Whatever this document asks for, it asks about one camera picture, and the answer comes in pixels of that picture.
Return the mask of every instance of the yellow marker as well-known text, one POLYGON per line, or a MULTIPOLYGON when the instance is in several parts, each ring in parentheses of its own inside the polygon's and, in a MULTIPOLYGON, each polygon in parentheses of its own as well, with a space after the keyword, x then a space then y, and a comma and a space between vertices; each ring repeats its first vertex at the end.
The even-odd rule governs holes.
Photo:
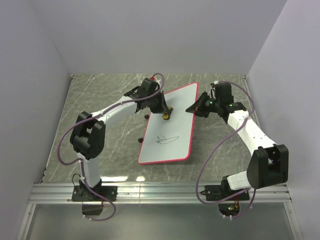
POLYGON ((168 107, 169 108, 169 110, 170 110, 170 114, 163 114, 162 115, 162 118, 164 119, 164 120, 169 120, 170 119, 170 115, 171 115, 171 113, 172 113, 172 111, 174 110, 173 108, 172 108, 172 106, 169 106, 168 107))

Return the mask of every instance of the metal rail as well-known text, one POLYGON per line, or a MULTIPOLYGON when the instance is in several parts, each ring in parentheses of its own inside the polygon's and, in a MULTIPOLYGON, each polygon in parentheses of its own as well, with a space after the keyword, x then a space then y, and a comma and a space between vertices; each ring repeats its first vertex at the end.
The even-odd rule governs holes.
MULTIPOLYGON (((202 183, 219 185, 219 182, 202 183)), ((198 201, 193 182, 104 182, 104 186, 118 186, 116 204, 196 204, 198 201)), ((101 202, 72 202, 74 186, 72 183, 41 183, 34 184, 29 204, 101 204, 101 202)), ((258 189, 255 203, 289 203, 291 198, 285 184, 258 189)))

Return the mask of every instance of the cable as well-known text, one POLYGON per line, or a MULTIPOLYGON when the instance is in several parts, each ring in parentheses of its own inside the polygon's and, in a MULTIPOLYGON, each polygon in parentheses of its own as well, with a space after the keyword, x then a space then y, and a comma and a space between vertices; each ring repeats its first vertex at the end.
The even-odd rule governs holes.
POLYGON ((232 218, 236 219, 236 218, 242 216, 243 214, 245 214, 250 209, 252 203, 254 202, 255 196, 256 196, 256 190, 254 189, 253 190, 253 195, 251 197, 251 201, 250 201, 249 205, 245 208, 245 210, 241 211, 238 215, 233 216, 232 218))
POLYGON ((64 139, 66 138, 67 134, 68 134, 72 129, 74 129, 75 127, 77 127, 77 126, 79 126, 79 125, 82 125, 82 124, 84 124, 84 123, 86 123, 86 122, 89 122, 89 121, 91 121, 91 120, 97 119, 97 118, 99 118, 99 117, 102 117, 103 115, 105 115, 105 114, 106 114, 107 112, 109 112, 110 110, 112 110, 112 109, 114 109, 114 108, 116 108, 116 107, 118 107, 118 106, 120 106, 120 105, 122 105, 122 104, 144 101, 144 100, 150 99, 150 98, 154 97, 155 95, 157 95, 158 93, 160 93, 161 90, 162 90, 162 88, 163 88, 164 85, 165 85, 165 77, 164 77, 161 73, 158 73, 158 72, 155 73, 155 74, 153 74, 153 75, 152 75, 152 78, 154 78, 155 76, 160 76, 160 77, 161 77, 161 82, 160 82, 160 87, 159 87, 159 89, 158 89, 157 91, 155 91, 153 94, 151 94, 150 96, 146 96, 146 97, 142 97, 142 98, 138 98, 138 99, 134 99, 134 100, 132 99, 132 100, 126 100, 126 101, 123 101, 123 102, 117 102, 116 104, 108 107, 108 108, 107 108, 106 110, 104 110, 102 113, 97 114, 97 115, 92 116, 92 117, 89 117, 89 118, 87 118, 87 119, 84 119, 84 120, 82 120, 82 121, 79 121, 79 122, 77 122, 76 124, 72 125, 71 127, 69 127, 69 128, 63 133, 62 137, 61 137, 60 140, 59 140, 59 143, 58 143, 58 146, 57 146, 57 151, 56 151, 56 155, 57 155, 58 161, 59 161, 62 165, 64 165, 64 166, 69 166, 69 165, 72 165, 72 164, 80 161, 81 174, 82 174, 82 177, 83 177, 83 181, 84 181, 85 186, 88 188, 88 190, 89 190, 92 194, 94 194, 94 195, 96 195, 97 197, 101 198, 102 200, 110 203, 110 204, 112 205, 112 207, 113 207, 113 213, 112 213, 110 216, 105 217, 105 218, 98 219, 98 218, 90 218, 90 217, 85 216, 85 218, 87 218, 87 219, 89 219, 89 220, 91 220, 91 221, 101 222, 101 221, 105 221, 105 220, 108 220, 108 219, 112 218, 112 217, 115 215, 115 213, 116 213, 116 205, 115 205, 112 201, 110 201, 109 199, 107 199, 106 197, 101 196, 100 194, 96 193, 95 191, 93 191, 93 190, 91 189, 91 187, 89 186, 89 184, 88 184, 88 182, 87 182, 87 180, 86 180, 86 176, 85 176, 85 172, 84 172, 84 163, 83 163, 83 159, 82 159, 81 157, 77 157, 75 160, 73 160, 73 161, 71 161, 71 162, 65 162, 65 161, 62 160, 62 158, 61 158, 61 153, 60 153, 62 142, 63 142, 64 139))
POLYGON ((75 175, 78 175, 81 178, 81 175, 79 173, 73 174, 71 181, 72 181, 74 187, 76 187, 75 182, 74 182, 75 175))
MULTIPOLYGON (((218 201, 210 201, 210 202, 209 202, 209 201, 204 201, 204 200, 202 200, 202 199, 200 198, 200 195, 199 195, 199 182, 200 182, 200 178, 201 178, 201 175, 202 175, 202 173, 203 173, 203 171, 204 171, 207 163, 209 162, 211 156, 215 153, 215 151, 216 151, 225 141, 227 141, 228 139, 230 139, 232 136, 236 135, 238 132, 241 131, 241 129, 244 128, 244 126, 246 125, 246 123, 247 123, 247 121, 248 121, 248 117, 251 116, 251 115, 254 113, 255 109, 256 109, 256 108, 255 108, 254 101, 253 101, 253 99, 251 98, 251 96, 249 95, 249 93, 248 93, 243 87, 241 87, 239 84, 234 83, 234 82, 231 82, 231 81, 218 81, 218 82, 219 82, 219 83, 232 84, 232 85, 240 88, 240 89, 247 95, 247 97, 249 98, 249 100, 250 100, 250 102, 251 102, 252 110, 249 112, 248 116, 244 119, 242 125, 241 125, 237 130, 235 130, 234 132, 232 132, 231 134, 229 134, 228 136, 226 136, 224 139, 222 139, 222 140, 213 148, 213 150, 210 152, 209 156, 206 158, 206 160, 204 161, 204 163, 203 163, 203 165, 202 165, 202 167, 201 167, 201 170, 200 170, 200 172, 199 172, 199 174, 198 174, 198 176, 197 176, 196 182, 195 182, 195 195, 196 195, 197 199, 198 199, 201 203, 207 204, 207 205, 219 204, 219 203, 222 203, 222 202, 224 202, 224 201, 226 201, 226 200, 229 200, 229 199, 231 199, 231 198, 233 198, 233 197, 235 197, 235 196, 238 196, 238 195, 240 195, 240 194, 242 194, 242 193, 244 193, 244 192, 246 192, 246 191, 249 191, 249 188, 246 188, 246 189, 243 189, 243 190, 241 190, 241 191, 239 191, 239 192, 237 192, 237 193, 235 193, 235 194, 232 194, 232 195, 230 195, 230 196, 228 196, 228 197, 225 197, 225 198, 223 198, 223 199, 221 199, 221 200, 218 200, 218 201)), ((254 199, 255 199, 255 195, 256 195, 256 190, 254 190, 254 192, 253 192, 253 195, 252 195, 251 202, 250 202, 249 206, 248 206, 241 214, 239 214, 240 216, 243 215, 243 214, 250 208, 250 206, 252 205, 252 203, 253 203, 253 201, 254 201, 254 199)))
POLYGON ((211 98, 212 98, 212 99, 215 99, 213 92, 216 93, 216 91, 215 91, 213 88, 211 88, 211 89, 210 89, 211 98))

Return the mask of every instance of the black mounting plate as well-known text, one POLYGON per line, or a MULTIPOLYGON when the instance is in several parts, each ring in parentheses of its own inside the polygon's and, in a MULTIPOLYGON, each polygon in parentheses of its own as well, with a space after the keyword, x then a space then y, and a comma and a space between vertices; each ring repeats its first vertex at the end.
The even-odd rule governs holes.
MULTIPOLYGON (((201 195, 205 195, 205 199, 210 202, 210 201, 219 201, 221 199, 224 199, 240 191, 242 191, 242 189, 231 190, 228 193, 226 193, 222 191, 221 185, 205 185, 204 191, 201 192, 201 195)), ((250 196, 248 192, 243 192, 238 196, 239 196, 239 201, 250 200, 250 196)), ((234 201, 234 200, 236 200, 235 197, 228 199, 228 201, 234 201)))
MULTIPOLYGON (((99 191, 96 191, 97 194, 104 196, 106 199, 109 199, 111 202, 114 202, 117 198, 118 187, 117 186, 100 186, 99 191)), ((80 186, 75 186, 72 192, 72 202, 99 202, 102 199, 96 195, 85 194, 84 189, 80 186)))

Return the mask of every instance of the whiteboard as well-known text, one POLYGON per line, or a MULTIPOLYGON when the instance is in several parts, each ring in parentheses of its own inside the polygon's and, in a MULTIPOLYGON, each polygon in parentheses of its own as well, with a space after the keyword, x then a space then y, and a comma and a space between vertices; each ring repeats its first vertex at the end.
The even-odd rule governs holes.
POLYGON ((195 103, 197 93, 197 82, 165 93, 166 104, 173 107, 173 112, 169 120, 164 120, 162 114, 150 114, 139 164, 183 161, 189 157, 195 115, 186 109, 195 103))

